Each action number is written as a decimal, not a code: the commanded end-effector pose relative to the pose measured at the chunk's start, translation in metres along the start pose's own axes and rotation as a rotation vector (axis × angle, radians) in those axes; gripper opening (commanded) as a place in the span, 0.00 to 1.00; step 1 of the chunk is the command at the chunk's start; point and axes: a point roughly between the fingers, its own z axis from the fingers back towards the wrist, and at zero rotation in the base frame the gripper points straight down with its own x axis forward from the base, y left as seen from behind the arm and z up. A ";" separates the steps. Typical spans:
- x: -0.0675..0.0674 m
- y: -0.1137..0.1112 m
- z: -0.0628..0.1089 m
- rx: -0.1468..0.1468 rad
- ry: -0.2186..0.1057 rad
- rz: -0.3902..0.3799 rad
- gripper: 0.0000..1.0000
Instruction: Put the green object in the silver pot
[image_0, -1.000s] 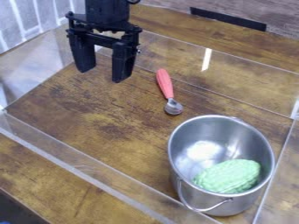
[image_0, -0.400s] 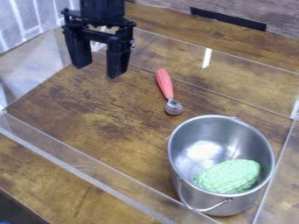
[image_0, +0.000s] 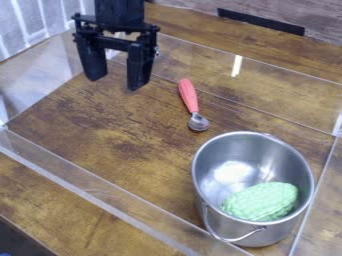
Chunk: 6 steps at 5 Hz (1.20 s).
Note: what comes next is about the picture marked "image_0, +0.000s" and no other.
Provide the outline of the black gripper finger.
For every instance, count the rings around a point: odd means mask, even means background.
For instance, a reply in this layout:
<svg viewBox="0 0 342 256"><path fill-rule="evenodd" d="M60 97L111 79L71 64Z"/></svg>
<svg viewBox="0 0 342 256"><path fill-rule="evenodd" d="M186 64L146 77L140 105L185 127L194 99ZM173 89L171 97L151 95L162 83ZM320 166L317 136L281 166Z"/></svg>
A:
<svg viewBox="0 0 342 256"><path fill-rule="evenodd" d="M75 34L75 43L86 77L96 81L107 75L106 51L80 34Z"/></svg>
<svg viewBox="0 0 342 256"><path fill-rule="evenodd" d="M128 47L127 87L135 91L150 82L154 65L154 54L150 48L134 43Z"/></svg>

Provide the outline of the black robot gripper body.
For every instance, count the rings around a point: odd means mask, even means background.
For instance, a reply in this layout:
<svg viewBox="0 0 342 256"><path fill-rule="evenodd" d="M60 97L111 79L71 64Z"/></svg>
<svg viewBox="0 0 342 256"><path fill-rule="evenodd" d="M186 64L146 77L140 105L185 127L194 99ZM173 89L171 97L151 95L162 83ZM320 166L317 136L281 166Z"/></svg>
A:
<svg viewBox="0 0 342 256"><path fill-rule="evenodd" d="M76 31L74 41L80 51L96 51L114 49L128 51L134 45L139 45L150 55L158 54L157 25L145 22L145 0L94 0L95 14L75 13ZM112 34L138 33L134 41L107 37L104 32Z"/></svg>

